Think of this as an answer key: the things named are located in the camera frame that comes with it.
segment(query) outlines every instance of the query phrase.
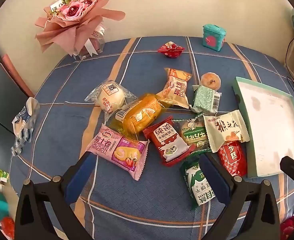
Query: green white biscuit package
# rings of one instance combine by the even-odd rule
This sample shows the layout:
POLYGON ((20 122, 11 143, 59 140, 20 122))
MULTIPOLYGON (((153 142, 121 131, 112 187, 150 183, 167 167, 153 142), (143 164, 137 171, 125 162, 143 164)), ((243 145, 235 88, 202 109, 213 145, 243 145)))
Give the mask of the green white biscuit package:
POLYGON ((198 114, 195 118, 190 119, 173 119, 173 122, 179 131, 179 135, 187 145, 194 144, 196 146, 195 151, 191 155, 211 152, 202 114, 198 114))
POLYGON ((196 113, 203 112, 207 115, 216 115, 221 93, 205 86, 193 85, 192 87, 195 95, 194 105, 189 105, 191 110, 196 113))
POLYGON ((205 175, 199 168, 199 156, 187 158, 180 168, 191 197, 191 209, 207 203, 215 197, 205 175))

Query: round pastry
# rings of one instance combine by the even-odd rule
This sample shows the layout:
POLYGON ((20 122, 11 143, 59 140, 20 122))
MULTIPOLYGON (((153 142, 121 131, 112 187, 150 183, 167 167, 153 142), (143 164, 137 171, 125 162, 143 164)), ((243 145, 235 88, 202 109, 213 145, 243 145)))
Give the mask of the round pastry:
POLYGON ((217 74, 208 72, 201 76, 200 85, 217 91, 220 88, 221 80, 217 74))
POLYGON ((112 113, 121 108, 125 101, 124 91, 115 83, 108 82, 102 86, 97 104, 106 112, 112 113))

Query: pink wrapping paper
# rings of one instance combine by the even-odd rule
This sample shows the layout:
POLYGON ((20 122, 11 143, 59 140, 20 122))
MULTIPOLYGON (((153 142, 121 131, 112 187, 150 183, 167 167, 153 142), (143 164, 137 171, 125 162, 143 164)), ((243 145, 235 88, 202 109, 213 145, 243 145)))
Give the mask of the pink wrapping paper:
MULTIPOLYGON (((122 11, 104 9, 109 0, 97 0, 82 13, 77 20, 64 20, 60 16, 52 19, 39 17, 35 25, 44 28, 43 32, 36 35, 44 52, 51 44, 56 43, 62 47, 69 55, 74 52, 79 53, 84 47, 90 35, 102 22, 103 18, 120 21, 125 17, 122 11)), ((44 11, 49 15, 50 7, 45 7, 44 11)))

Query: red package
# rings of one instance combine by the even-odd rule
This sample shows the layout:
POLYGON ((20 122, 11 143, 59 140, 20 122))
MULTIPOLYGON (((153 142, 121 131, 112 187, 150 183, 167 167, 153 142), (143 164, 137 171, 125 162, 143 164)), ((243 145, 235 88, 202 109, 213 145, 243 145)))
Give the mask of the red package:
POLYGON ((239 141, 221 146, 218 150, 220 162, 225 166, 231 176, 244 176, 247 174, 247 162, 239 141))
POLYGON ((158 52, 166 55, 170 58, 177 58, 183 52, 185 48, 178 46, 172 41, 167 42, 165 45, 161 46, 158 52))
POLYGON ((15 223, 14 220, 10 217, 4 217, 1 220, 2 230, 10 238, 14 239, 15 232, 15 223))
POLYGON ((153 141, 157 147, 162 164, 172 166, 186 158, 195 149, 195 145, 187 145, 173 128, 173 117, 170 116, 160 123, 156 123, 143 130, 147 139, 153 141))

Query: red rice cake package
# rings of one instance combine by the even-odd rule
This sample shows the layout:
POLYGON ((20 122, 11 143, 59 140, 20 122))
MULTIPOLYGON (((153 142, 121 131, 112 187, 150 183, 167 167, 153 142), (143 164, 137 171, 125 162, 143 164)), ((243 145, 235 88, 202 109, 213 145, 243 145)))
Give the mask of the red rice cake package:
POLYGON ((247 174, 247 162, 240 143, 234 141, 222 146, 218 150, 220 162, 231 176, 244 176, 247 174))
POLYGON ((116 164, 139 180, 145 166, 149 141, 133 142, 102 124, 87 151, 116 164))
POLYGON ((162 45, 158 52, 164 54, 167 57, 170 58, 177 58, 180 56, 180 54, 183 52, 185 48, 178 46, 177 44, 173 43, 172 41, 169 41, 162 45))
POLYGON ((143 130, 147 139, 153 141, 157 147, 162 164, 172 166, 186 158, 194 149, 195 145, 187 145, 173 128, 173 117, 170 116, 160 123, 156 123, 143 130))

